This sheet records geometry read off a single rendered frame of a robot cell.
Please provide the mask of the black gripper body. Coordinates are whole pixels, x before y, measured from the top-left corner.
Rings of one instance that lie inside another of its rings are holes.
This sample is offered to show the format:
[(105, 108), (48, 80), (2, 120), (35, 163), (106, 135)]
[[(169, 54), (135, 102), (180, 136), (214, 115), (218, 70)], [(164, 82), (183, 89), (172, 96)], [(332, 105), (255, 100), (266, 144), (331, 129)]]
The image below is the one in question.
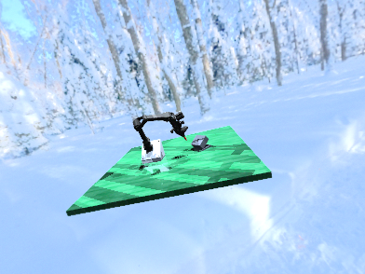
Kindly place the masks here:
[(180, 124), (179, 124), (180, 122), (177, 122), (175, 125), (173, 125), (173, 126), (171, 126), (172, 127), (172, 129), (170, 130), (170, 132), (171, 133), (173, 133), (174, 131), (175, 132), (178, 132), (178, 131), (180, 131), (180, 132), (186, 132), (187, 130), (188, 130), (188, 127), (187, 126), (180, 126)]

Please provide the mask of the grey sloped panel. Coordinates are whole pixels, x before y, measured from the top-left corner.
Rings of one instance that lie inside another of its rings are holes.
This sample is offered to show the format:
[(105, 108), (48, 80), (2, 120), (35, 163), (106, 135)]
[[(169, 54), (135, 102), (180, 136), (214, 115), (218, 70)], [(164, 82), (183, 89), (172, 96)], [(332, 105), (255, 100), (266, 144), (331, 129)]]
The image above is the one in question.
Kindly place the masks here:
[(206, 135), (196, 135), (195, 139), (191, 142), (191, 146), (194, 147), (195, 150), (205, 150), (211, 147), (211, 144), (207, 144), (209, 138)]

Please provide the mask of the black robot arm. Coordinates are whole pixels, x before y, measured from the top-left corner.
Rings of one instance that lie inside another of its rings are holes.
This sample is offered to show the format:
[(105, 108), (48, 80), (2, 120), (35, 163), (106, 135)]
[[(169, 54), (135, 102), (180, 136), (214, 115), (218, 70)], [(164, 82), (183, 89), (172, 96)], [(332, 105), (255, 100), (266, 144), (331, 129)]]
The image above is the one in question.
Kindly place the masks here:
[[(181, 111), (179, 113), (177, 113), (176, 115), (173, 112), (164, 112), (159, 115), (143, 115), (143, 116), (139, 116), (135, 120), (133, 120), (133, 126), (134, 126), (134, 129), (142, 137), (143, 149), (146, 150), (146, 152), (150, 152), (150, 151), (153, 151), (153, 145), (150, 142), (149, 136), (146, 137), (142, 130), (142, 127), (144, 126), (144, 124), (147, 121), (163, 120), (163, 121), (169, 122), (171, 124), (171, 126), (175, 125), (177, 122), (180, 122), (179, 124), (181, 126), (182, 124), (184, 124), (184, 120), (180, 121), (183, 118), (184, 118), (184, 115), (183, 115), (183, 112), (181, 112)], [(142, 123), (140, 120), (142, 120)]]

